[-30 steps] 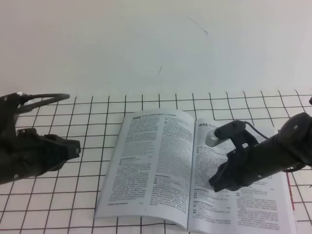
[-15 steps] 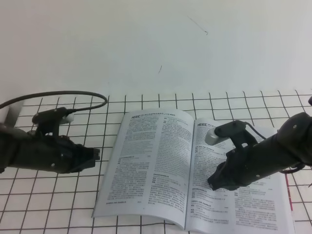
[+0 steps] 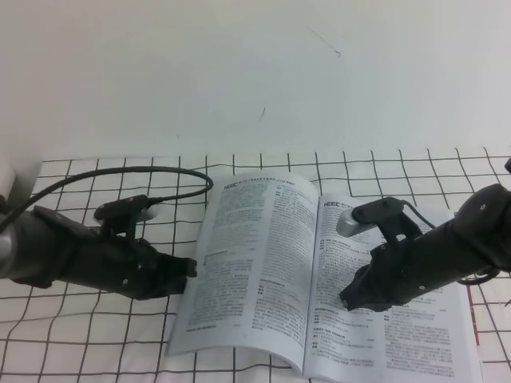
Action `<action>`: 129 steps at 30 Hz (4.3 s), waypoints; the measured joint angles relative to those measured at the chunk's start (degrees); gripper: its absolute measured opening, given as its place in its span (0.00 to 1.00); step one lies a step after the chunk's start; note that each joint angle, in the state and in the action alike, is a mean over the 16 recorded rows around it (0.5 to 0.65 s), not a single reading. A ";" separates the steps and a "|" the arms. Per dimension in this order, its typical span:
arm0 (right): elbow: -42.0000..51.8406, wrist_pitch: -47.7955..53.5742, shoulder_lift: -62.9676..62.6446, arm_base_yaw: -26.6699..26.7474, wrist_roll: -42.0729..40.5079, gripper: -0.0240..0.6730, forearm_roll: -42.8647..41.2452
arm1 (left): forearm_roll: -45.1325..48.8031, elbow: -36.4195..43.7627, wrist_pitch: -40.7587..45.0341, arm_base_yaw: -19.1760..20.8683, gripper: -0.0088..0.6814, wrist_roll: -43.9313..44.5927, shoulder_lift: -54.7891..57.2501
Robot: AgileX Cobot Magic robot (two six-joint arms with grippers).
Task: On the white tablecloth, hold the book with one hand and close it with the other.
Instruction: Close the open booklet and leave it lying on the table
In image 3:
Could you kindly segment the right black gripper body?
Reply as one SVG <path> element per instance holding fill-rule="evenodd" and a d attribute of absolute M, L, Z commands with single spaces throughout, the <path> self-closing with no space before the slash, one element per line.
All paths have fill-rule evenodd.
<path fill-rule="evenodd" d="M 370 254 L 370 263 L 358 269 L 347 286 L 355 299 L 355 310 L 382 312 L 423 295 L 421 244 L 384 243 Z"/>

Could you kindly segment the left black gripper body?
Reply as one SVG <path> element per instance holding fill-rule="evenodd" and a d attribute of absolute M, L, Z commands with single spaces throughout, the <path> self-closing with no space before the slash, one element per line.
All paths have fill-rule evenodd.
<path fill-rule="evenodd" d="M 171 257 L 143 239 L 84 243 L 73 254 L 73 282 L 136 300 L 183 294 L 188 278 L 172 274 Z"/>

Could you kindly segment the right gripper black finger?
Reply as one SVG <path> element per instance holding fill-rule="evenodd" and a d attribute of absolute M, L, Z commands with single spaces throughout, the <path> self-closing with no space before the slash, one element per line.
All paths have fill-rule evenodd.
<path fill-rule="evenodd" d="M 355 309 L 355 299 L 353 298 L 352 293 L 348 287 L 339 293 L 339 298 L 345 309 L 347 310 Z"/>

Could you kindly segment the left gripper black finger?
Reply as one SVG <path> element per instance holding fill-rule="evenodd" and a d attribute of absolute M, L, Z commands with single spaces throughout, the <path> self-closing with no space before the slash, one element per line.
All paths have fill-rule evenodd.
<path fill-rule="evenodd" d="M 175 276 L 182 278 L 195 278 L 197 276 L 197 262 L 194 259 L 171 257 L 169 267 Z"/>

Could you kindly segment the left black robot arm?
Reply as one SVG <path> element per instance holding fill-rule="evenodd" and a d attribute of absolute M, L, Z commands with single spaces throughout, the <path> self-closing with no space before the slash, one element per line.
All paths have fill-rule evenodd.
<path fill-rule="evenodd" d="M 136 300 L 182 294 L 196 261 L 159 252 L 136 238 L 153 218 L 152 200 L 136 195 L 105 203 L 87 227 L 46 207 L 25 211 L 1 233 L 1 277 L 47 289 L 55 281 Z"/>

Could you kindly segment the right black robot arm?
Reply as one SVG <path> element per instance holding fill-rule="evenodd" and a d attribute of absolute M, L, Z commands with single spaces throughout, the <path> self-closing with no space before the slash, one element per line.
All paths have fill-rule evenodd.
<path fill-rule="evenodd" d="M 349 238 L 377 227 L 385 242 L 370 252 L 339 294 L 347 310 L 382 312 L 457 282 L 480 285 L 510 270 L 510 192 L 482 188 L 458 213 L 422 232 L 404 212 L 408 202 L 386 197 L 344 211 L 337 232 Z"/>

